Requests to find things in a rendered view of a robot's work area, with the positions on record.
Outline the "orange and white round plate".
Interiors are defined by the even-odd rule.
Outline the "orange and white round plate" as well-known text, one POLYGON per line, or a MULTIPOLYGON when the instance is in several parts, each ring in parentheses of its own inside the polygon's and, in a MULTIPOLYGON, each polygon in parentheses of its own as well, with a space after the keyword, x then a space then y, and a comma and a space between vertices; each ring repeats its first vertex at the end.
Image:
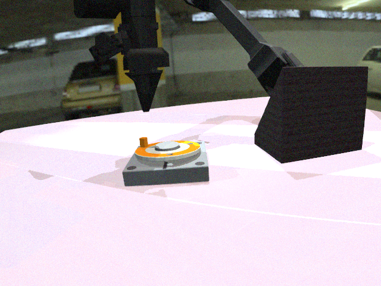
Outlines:
POLYGON ((196 142, 175 141, 180 144, 180 148, 172 151, 155 151, 156 142, 148 144, 148 137, 139 138, 140 147, 135 150, 135 157, 143 161, 173 161, 192 157, 198 154, 201 146, 196 142))

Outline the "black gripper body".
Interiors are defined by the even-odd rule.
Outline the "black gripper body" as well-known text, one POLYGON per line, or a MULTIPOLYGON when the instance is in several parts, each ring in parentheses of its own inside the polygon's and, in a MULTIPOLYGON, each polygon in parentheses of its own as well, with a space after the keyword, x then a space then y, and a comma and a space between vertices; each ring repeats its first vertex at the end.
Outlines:
POLYGON ((123 70, 142 72, 169 67, 168 52, 158 47, 158 22, 155 17, 141 16, 124 18, 122 30, 126 30, 133 49, 123 56, 123 70))

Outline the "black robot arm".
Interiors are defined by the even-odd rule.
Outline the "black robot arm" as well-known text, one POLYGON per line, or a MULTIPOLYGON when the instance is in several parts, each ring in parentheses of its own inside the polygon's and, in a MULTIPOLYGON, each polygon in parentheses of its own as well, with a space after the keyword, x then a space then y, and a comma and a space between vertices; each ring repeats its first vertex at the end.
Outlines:
MULTIPOLYGON (((213 13, 250 55, 248 67, 255 74, 269 96, 273 92, 282 67, 304 67, 303 64, 281 46, 272 45, 257 32, 251 23, 229 0, 184 0, 201 11, 213 13)), ((77 18, 116 19, 129 17, 155 17, 155 0, 74 0, 77 18)), ((102 32, 95 36, 95 45, 89 48, 97 65, 121 52, 133 49, 126 30, 119 24, 118 32, 111 36, 102 32)))

